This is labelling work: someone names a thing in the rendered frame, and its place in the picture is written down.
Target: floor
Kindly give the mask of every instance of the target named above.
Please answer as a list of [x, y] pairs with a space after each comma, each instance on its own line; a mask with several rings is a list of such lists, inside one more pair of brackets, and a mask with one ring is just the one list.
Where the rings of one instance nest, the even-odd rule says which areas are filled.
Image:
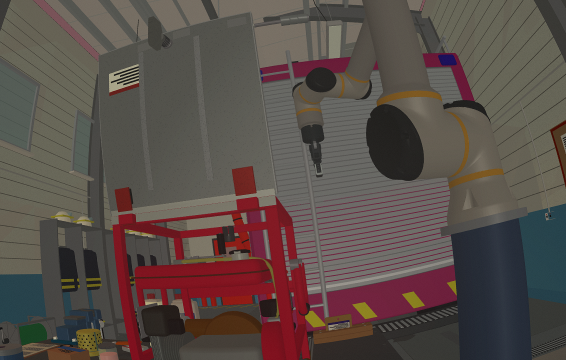
[[[530, 328], [532, 346], [539, 346], [566, 335], [566, 304], [552, 301], [529, 299]], [[223, 312], [245, 312], [256, 319], [259, 308], [251, 305], [228, 305], [200, 309], [202, 318], [210, 319]], [[373, 324], [394, 319], [380, 319]], [[312, 360], [460, 360], [459, 324], [441, 321], [440, 327], [407, 335], [396, 339], [386, 339], [378, 328], [372, 336], [359, 337], [328, 344], [312, 346]], [[566, 360], [566, 345], [556, 350], [534, 357], [534, 360]]]

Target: roller shutter door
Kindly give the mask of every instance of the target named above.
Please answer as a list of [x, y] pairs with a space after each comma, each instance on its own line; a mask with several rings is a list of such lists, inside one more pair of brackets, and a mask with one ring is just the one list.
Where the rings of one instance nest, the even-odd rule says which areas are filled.
[[[444, 103], [462, 99], [452, 69], [428, 68], [427, 73]], [[366, 100], [328, 98], [321, 103], [324, 176], [317, 178], [312, 169], [312, 186], [328, 291], [453, 264], [450, 237], [441, 237], [439, 231], [446, 226], [447, 178], [390, 180], [370, 160], [366, 124], [382, 93], [379, 71], [373, 71], [371, 79], [372, 94]], [[320, 292], [317, 251], [290, 80], [262, 85], [277, 197], [292, 216], [308, 291], [316, 294]], [[308, 146], [304, 148], [311, 166]]]

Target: red cart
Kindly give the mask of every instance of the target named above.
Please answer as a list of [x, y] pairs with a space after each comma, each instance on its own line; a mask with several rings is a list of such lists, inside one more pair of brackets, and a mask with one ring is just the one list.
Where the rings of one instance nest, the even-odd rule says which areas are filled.
[[[117, 204], [128, 204], [131, 210], [129, 188], [116, 190]], [[258, 198], [247, 198], [237, 201], [238, 211], [260, 212], [265, 210], [267, 221], [235, 226], [237, 233], [244, 231], [267, 230], [269, 234], [270, 262], [274, 279], [264, 260], [245, 259], [214, 263], [173, 264], [159, 266], [139, 266], [135, 270], [136, 296], [139, 306], [145, 305], [143, 290], [161, 290], [162, 303], [168, 304], [168, 289], [180, 289], [183, 308], [186, 316], [194, 319], [191, 298], [215, 298], [226, 296], [253, 296], [274, 294], [278, 301], [280, 321], [263, 324], [261, 345], [264, 360], [298, 360], [309, 359], [308, 332], [304, 315], [308, 313], [308, 285], [304, 264], [297, 260], [297, 247], [294, 238], [292, 217], [276, 199], [276, 205], [259, 206]], [[211, 214], [184, 216], [180, 218], [155, 219], [137, 222], [135, 214], [121, 214], [118, 225], [113, 226], [114, 251], [118, 287], [123, 307], [123, 319], [129, 342], [132, 360], [152, 359], [152, 349], [142, 351], [141, 337], [137, 331], [132, 287], [128, 274], [128, 258], [125, 242], [125, 231], [139, 231], [168, 237], [174, 241], [177, 259], [183, 259], [183, 240], [195, 237], [212, 237], [222, 232], [221, 227], [203, 228], [199, 230], [178, 231], [155, 225], [171, 221], [185, 221], [235, 214], [237, 211], [215, 212]], [[291, 280], [286, 270], [285, 253], [281, 228], [285, 228], [287, 250], [290, 260]], [[295, 308], [289, 294], [294, 294]], [[297, 326], [294, 327], [293, 312], [296, 313]]]

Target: blue can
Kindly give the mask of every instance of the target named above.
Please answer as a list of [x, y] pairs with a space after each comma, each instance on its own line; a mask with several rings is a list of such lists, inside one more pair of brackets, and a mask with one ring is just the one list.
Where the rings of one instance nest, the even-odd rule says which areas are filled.
[[0, 360], [23, 360], [23, 346], [21, 344], [0, 345]]

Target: yellow container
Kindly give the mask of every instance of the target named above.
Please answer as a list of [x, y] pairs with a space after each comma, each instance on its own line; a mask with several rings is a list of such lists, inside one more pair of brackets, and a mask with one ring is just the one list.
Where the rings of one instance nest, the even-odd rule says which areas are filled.
[[77, 330], [76, 339], [79, 342], [79, 348], [89, 351], [89, 356], [99, 355], [99, 344], [103, 342], [100, 330], [95, 328]]

